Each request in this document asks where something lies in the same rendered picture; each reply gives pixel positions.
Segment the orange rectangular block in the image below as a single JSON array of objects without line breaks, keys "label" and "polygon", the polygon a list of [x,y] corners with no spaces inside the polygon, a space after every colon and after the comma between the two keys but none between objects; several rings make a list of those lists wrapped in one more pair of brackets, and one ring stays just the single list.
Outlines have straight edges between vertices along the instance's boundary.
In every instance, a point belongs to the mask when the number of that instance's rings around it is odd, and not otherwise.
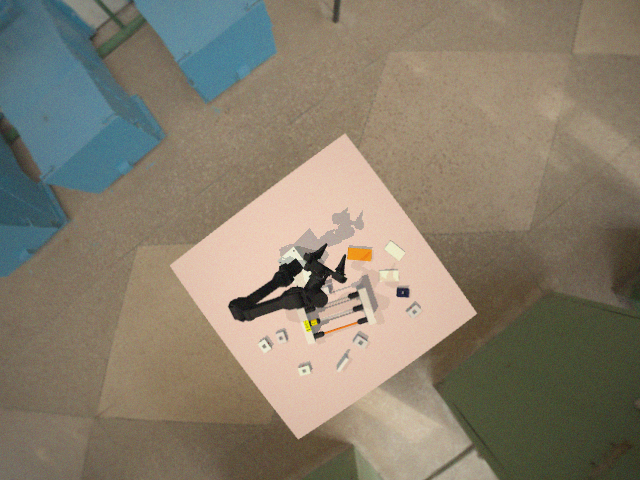
[{"label": "orange rectangular block", "polygon": [[348,248],[347,259],[349,260],[371,261],[371,257],[371,249]]}]

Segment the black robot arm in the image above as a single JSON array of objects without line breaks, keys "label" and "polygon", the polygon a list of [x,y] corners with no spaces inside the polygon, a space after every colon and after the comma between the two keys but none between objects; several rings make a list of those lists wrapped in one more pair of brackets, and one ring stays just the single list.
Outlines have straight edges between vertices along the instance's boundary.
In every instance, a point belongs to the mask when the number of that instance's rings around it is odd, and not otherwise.
[{"label": "black robot arm", "polygon": [[315,261],[312,261],[312,263],[306,262],[304,268],[296,258],[289,264],[284,263],[279,266],[279,270],[274,274],[272,280],[260,287],[260,289],[246,297],[238,297],[230,301],[228,308],[233,318],[244,323],[280,309],[325,307],[328,303],[328,296],[320,287],[309,280],[304,288],[291,287],[277,298],[258,303],[279,287],[286,288],[291,285],[295,280],[294,277],[302,272],[303,269],[307,272],[310,271],[312,276],[318,276],[318,281],[321,281],[328,273],[322,265],[317,264]]}]

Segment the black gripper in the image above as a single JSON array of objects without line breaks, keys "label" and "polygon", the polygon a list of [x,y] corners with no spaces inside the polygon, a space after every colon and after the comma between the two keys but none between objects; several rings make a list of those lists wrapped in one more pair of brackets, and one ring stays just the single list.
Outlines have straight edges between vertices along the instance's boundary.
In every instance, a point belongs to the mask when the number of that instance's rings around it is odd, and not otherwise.
[{"label": "black gripper", "polygon": [[[323,285],[325,285],[325,281],[327,279],[327,277],[330,275],[332,275],[331,278],[333,278],[334,280],[336,280],[337,282],[344,284],[348,278],[346,278],[346,274],[345,272],[345,261],[346,261],[346,254],[344,254],[344,256],[342,257],[339,265],[335,268],[336,272],[332,271],[331,269],[329,269],[328,267],[326,267],[325,265],[321,264],[320,262],[318,262],[318,259],[320,260],[320,258],[322,257],[326,247],[327,247],[327,243],[324,244],[320,249],[318,249],[317,251],[313,252],[313,253],[305,253],[303,259],[307,262],[312,263],[312,261],[315,261],[317,264],[320,264],[323,266],[324,270],[327,270],[328,273],[326,274],[326,276],[321,280],[318,281],[318,276],[316,275],[309,275],[309,281],[312,282],[313,284],[315,284],[318,287],[322,287]],[[345,276],[344,276],[345,275]]]}]

